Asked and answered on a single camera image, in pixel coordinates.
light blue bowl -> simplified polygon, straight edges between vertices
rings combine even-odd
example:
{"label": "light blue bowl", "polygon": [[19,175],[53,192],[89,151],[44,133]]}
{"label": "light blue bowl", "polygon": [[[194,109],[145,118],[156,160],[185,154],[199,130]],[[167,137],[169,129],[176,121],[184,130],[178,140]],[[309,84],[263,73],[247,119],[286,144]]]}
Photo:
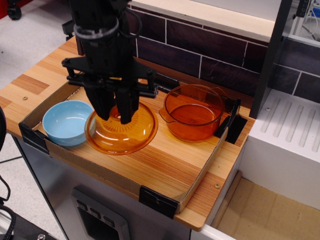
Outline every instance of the light blue bowl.
{"label": "light blue bowl", "polygon": [[42,125],[50,140],[61,146],[75,146],[86,140],[85,124],[93,108],[83,101],[69,100],[51,107]]}

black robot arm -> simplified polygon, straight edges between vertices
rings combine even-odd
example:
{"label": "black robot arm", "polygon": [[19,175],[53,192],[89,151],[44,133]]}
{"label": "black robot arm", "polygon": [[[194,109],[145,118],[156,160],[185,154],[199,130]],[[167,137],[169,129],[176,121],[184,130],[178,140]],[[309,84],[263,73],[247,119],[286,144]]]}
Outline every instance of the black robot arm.
{"label": "black robot arm", "polygon": [[[139,108],[139,96],[155,98],[158,92],[155,71],[133,58],[131,40],[139,35],[142,24],[127,8],[128,2],[69,0],[74,33],[82,43],[85,57],[62,61],[69,83],[84,86],[97,115],[108,120],[110,110],[117,106],[122,124],[131,122]],[[139,22],[136,34],[130,34],[126,12]],[[147,84],[138,79],[146,79]]]}

screw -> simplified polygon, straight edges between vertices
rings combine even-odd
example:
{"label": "screw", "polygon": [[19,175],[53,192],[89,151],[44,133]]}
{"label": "screw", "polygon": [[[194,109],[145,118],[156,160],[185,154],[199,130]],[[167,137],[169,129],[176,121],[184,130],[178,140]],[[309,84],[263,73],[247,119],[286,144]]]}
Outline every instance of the screw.
{"label": "screw", "polygon": [[42,233],[38,235],[38,240],[45,240],[45,239],[46,239],[46,235]]}

floor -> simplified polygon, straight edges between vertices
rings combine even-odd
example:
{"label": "floor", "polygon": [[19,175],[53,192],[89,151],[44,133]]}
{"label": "floor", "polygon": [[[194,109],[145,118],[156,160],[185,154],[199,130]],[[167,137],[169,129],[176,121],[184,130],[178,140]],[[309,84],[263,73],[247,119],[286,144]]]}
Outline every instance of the floor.
{"label": "floor", "polygon": [[223,209],[223,215],[217,214],[219,217],[212,224],[214,228],[237,240],[319,239],[320,210],[244,178],[239,182],[235,180],[230,189],[233,185],[236,188],[231,193],[232,198]]}
{"label": "floor", "polygon": [[[19,20],[11,20],[8,16],[0,19],[0,89],[66,41],[62,24],[71,19],[67,0],[33,0],[21,11]],[[5,206],[55,238],[64,240],[9,134],[0,152],[0,175],[11,188],[11,196]],[[7,196],[3,184],[0,184],[0,196]]]}

amber glass lid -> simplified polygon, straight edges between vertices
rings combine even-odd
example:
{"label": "amber glass lid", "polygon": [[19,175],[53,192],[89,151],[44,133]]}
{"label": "amber glass lid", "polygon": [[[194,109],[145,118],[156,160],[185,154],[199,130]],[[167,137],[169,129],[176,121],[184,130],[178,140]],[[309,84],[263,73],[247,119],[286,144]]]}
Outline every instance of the amber glass lid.
{"label": "amber glass lid", "polygon": [[94,111],[86,121],[85,137],[96,150],[112,155],[133,153],[142,149],[154,138],[158,130],[158,119],[146,105],[139,109],[132,121],[121,124],[117,106],[110,111],[109,119],[100,118]]}

